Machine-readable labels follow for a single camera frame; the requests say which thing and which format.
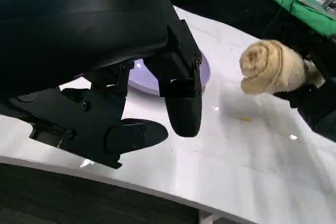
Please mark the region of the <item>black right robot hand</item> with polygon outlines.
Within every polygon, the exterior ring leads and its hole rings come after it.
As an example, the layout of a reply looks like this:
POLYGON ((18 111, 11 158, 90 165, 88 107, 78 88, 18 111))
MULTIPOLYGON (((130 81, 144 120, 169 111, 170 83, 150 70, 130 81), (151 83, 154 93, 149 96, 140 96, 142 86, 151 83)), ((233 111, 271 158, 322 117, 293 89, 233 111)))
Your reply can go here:
POLYGON ((309 54, 325 83, 319 88, 305 84, 294 91, 275 93, 275 96, 297 109, 315 133, 335 142, 335 36, 312 45, 309 54))

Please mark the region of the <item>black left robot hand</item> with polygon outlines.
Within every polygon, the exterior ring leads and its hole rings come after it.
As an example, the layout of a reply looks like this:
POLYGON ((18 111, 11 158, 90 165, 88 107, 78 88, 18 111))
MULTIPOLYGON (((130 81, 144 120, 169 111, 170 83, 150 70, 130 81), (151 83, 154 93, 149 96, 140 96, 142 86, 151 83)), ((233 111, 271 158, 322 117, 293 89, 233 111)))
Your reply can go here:
POLYGON ((174 132, 195 137, 202 54, 170 0, 1 0, 1 114, 33 140, 111 168, 165 141, 162 124, 123 118, 138 59, 174 132))

